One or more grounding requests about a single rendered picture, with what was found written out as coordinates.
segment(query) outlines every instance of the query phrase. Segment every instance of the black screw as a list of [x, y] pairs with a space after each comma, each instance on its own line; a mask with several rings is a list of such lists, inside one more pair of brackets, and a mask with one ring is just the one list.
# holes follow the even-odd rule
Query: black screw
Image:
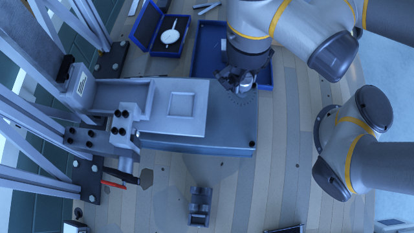
[[124, 118], [128, 118], [128, 117], [129, 117], [129, 113], [128, 113], [128, 111], [123, 110], [123, 111], [122, 111], [122, 116], [123, 116]]
[[117, 135], [118, 134], [118, 129], [116, 127], [112, 127], [111, 133], [114, 134], [114, 135]]
[[115, 110], [114, 115], [116, 117], [120, 117], [121, 116], [121, 111], [119, 111], [119, 109]]
[[95, 133], [92, 130], [88, 131], [88, 136], [93, 137], [93, 135], [95, 135]]
[[127, 131], [124, 129], [124, 128], [120, 128], [119, 129], [119, 134], [121, 135], [121, 136], [125, 136], [125, 134], [127, 133]]

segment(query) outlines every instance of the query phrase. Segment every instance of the blue box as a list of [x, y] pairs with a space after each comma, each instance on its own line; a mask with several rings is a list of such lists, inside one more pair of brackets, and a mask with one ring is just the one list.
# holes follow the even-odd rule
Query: blue box
[[[226, 21], [199, 20], [190, 77], [215, 79], [213, 71], [221, 71], [226, 67], [226, 63], [221, 61], [221, 39], [226, 38], [226, 27]], [[273, 91], [272, 60], [257, 75], [256, 84], [259, 90]]]
[[[180, 38], [166, 48], [160, 37], [164, 31], [172, 29], [175, 19], [178, 19], [175, 30], [180, 32]], [[128, 37], [150, 56], [180, 58], [190, 23], [191, 16], [164, 14], [152, 0], [147, 0]]]

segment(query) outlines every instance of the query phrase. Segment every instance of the gray floor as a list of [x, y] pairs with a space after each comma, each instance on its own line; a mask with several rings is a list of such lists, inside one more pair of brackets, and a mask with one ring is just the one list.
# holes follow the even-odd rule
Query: gray floor
[[[366, 84], [380, 88], [394, 110], [394, 123], [382, 142], [414, 142], [414, 49], [364, 31], [360, 59]], [[414, 222], [414, 196], [377, 190], [375, 219], [401, 217]]]

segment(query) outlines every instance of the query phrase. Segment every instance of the blue tray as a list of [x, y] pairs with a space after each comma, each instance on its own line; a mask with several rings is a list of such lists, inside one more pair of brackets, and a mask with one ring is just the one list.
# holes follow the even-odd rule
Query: blue tray
[[[226, 64], [221, 62], [221, 39], [226, 38], [226, 26], [225, 21], [199, 20], [190, 77], [215, 78], [213, 71], [221, 71], [226, 67]], [[256, 83], [259, 90], [273, 91], [272, 61], [257, 75]]]

